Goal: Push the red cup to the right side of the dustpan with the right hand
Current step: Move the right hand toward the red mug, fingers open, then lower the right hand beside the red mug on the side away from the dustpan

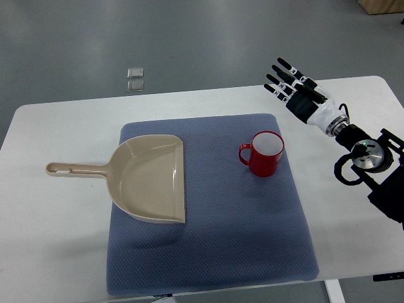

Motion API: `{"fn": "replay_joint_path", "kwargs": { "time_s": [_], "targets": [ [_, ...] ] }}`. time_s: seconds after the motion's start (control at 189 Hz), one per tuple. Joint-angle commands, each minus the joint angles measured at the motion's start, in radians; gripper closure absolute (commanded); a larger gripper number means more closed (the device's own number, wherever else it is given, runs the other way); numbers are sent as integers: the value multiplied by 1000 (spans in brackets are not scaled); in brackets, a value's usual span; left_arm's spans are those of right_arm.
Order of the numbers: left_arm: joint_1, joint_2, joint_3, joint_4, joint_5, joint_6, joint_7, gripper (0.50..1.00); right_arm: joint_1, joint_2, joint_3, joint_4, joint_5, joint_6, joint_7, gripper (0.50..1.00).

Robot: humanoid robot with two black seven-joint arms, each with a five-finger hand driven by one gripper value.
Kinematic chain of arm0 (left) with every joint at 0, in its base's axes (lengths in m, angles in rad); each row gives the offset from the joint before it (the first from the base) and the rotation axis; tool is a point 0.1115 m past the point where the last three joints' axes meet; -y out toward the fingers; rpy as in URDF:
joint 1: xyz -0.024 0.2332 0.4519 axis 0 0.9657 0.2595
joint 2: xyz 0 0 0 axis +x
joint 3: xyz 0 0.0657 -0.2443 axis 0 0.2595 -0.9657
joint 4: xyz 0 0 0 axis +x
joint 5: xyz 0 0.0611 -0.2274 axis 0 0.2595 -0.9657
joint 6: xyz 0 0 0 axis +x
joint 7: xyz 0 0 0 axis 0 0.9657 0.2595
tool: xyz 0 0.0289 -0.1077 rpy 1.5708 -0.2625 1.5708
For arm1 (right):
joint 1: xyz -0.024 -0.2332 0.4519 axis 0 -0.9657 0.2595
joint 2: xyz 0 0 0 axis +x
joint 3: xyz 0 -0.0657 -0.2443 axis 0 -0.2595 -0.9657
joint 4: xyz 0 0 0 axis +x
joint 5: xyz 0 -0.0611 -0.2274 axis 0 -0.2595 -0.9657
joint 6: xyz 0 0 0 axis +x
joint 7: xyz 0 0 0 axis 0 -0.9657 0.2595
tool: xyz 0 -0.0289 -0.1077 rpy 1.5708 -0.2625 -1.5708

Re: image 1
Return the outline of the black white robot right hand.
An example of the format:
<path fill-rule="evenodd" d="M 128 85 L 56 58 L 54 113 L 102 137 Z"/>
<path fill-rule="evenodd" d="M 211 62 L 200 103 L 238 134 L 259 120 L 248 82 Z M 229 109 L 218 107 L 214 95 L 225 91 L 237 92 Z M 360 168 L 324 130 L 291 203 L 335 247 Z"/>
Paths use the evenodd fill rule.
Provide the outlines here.
<path fill-rule="evenodd" d="M 333 137 L 350 124 L 347 113 L 339 109 L 334 98 L 312 78 L 279 57 L 272 65 L 275 76 L 267 74 L 270 81 L 264 88 L 282 101 L 286 108 L 304 124 L 318 127 L 325 135 Z"/>

